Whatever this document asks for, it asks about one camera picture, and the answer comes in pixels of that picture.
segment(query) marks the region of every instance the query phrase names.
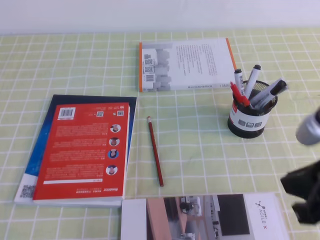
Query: qr code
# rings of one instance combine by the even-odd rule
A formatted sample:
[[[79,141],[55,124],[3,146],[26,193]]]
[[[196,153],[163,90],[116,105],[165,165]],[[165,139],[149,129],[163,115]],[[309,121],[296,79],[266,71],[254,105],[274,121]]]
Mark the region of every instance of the qr code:
[[[58,120],[74,119],[75,112],[76,112],[75,107],[62,107],[60,108],[60,111],[59,111]]]
[[[103,111],[97,111],[96,112],[96,116],[97,117],[103,117],[104,116],[104,112]]]
[[[35,189],[36,189],[35,185],[23,185],[20,198],[32,199],[34,197]]]
[[[116,115],[117,115],[118,117],[122,117],[122,116],[125,115],[125,111],[117,111],[117,112],[116,112]]]
[[[154,67],[153,66],[145,66],[144,67],[144,72],[145,73],[153,73],[154,72]]]
[[[144,64],[145,65],[153,65],[154,64],[154,60],[153,59],[145,59],[144,60]]]

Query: checkered table surface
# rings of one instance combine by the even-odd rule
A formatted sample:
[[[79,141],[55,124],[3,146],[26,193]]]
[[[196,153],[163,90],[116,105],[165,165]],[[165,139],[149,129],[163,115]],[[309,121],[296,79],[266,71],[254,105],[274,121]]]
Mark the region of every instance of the checkered table surface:
[[[138,42],[228,37],[248,79],[284,77],[263,135],[234,136],[227,127],[229,89],[138,93]],[[299,225],[280,178],[320,159],[320,144],[296,141],[301,120],[320,106],[320,28],[205,32],[0,36],[0,239],[119,240],[121,211],[12,203],[53,94],[136,96],[126,197],[274,192],[293,240],[320,239]],[[159,188],[147,116],[164,177]]]

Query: pencil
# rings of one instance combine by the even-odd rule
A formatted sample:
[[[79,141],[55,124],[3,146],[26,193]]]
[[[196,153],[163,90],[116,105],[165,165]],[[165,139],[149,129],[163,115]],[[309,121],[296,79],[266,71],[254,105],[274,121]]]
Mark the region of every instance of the pencil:
[[[157,151],[157,145],[156,145],[156,140],[155,140],[155,135],[154,135],[154,129],[152,127],[151,117],[148,116],[146,119],[148,120],[148,124],[149,124],[149,130],[150,130],[150,135],[151,135],[156,171],[158,172],[159,184],[160,184],[160,187],[163,187],[164,180],[162,179],[160,162],[159,162],[158,151]]]

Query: black mesh pencil holder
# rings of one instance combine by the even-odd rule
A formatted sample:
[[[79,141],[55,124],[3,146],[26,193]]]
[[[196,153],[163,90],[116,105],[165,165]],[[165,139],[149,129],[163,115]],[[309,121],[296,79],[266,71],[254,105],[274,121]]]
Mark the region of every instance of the black mesh pencil holder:
[[[265,82],[256,81],[249,99],[268,86]],[[274,108],[278,102],[278,97],[274,97],[263,110],[251,109],[248,106],[245,107],[236,100],[233,94],[232,97],[233,103],[227,122],[230,131],[244,139],[253,139],[260,136],[265,130],[271,109]]]

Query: book cover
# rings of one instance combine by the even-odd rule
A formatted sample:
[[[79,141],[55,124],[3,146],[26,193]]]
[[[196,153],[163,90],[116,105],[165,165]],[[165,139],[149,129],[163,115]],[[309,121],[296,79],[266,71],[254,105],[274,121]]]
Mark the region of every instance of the book cover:
[[[235,69],[228,38],[139,44],[140,92],[229,87]]]
[[[290,239],[273,193],[160,197],[122,202],[121,240],[270,239]]]
[[[128,129],[127,102],[58,105],[33,200],[121,200]]]
[[[20,185],[14,198],[14,202],[17,204],[34,205],[33,196],[36,188],[40,166],[43,160],[43,155],[48,141],[51,125],[54,118],[54,113],[57,105],[63,104],[91,104],[91,103],[129,103],[130,106],[130,122],[128,131],[128,147],[127,156],[130,154],[130,144],[132,139],[132,132],[134,127],[134,119],[136,112],[136,97],[120,97],[120,96],[83,96],[83,95],[60,95],[55,94],[52,96],[50,106],[43,121],[38,138],[35,142],[34,148],[30,155],[29,162],[26,166],[25,172],[22,176]],[[87,206],[92,202],[65,202],[64,205],[80,205]],[[120,207],[121,202],[115,201],[114,203],[108,201],[95,201],[95,206],[109,206]]]

